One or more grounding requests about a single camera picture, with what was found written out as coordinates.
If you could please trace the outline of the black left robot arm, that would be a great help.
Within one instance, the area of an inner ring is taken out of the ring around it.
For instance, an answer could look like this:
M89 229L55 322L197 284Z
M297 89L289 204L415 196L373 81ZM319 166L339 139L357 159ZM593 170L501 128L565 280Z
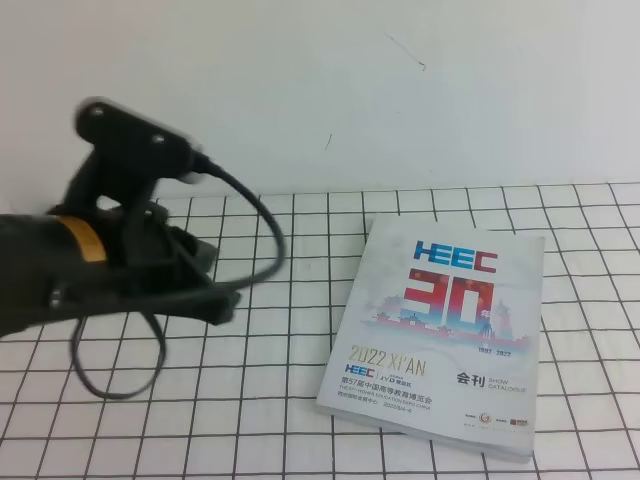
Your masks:
M4 214L1 333L122 312L226 323L241 296L210 278L216 256L153 204Z

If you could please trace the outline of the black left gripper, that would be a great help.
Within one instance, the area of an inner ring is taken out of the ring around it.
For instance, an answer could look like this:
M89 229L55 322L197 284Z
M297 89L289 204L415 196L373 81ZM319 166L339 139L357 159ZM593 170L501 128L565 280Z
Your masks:
M48 318L71 319L140 312L221 325L233 319L237 291L210 288L217 248L167 223L167 211L153 203L139 229L118 222L120 207L93 216L49 214L76 241L82 257L52 278Z

